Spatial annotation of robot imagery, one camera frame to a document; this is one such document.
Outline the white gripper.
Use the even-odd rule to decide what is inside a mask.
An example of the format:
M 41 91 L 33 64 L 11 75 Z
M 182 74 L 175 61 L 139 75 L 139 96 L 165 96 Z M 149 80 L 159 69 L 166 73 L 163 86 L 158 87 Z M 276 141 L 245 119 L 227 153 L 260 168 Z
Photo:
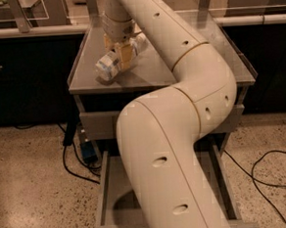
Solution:
M 131 67 L 133 59 L 133 46 L 126 40 L 131 38 L 135 30 L 135 22 L 130 14 L 120 14 L 119 16 L 102 15 L 102 25 L 105 31 L 103 36 L 105 51 L 114 49 L 118 54 L 118 66 L 121 70 L 127 70 Z

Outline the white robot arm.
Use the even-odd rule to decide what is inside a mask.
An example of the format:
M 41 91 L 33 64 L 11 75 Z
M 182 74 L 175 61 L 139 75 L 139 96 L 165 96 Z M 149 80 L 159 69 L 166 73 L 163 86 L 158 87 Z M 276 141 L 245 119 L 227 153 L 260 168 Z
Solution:
M 234 107 L 229 64 L 162 0 L 106 0 L 105 11 L 132 18 L 176 78 L 131 101 L 117 121 L 122 164 L 149 228 L 231 228 L 193 147 Z

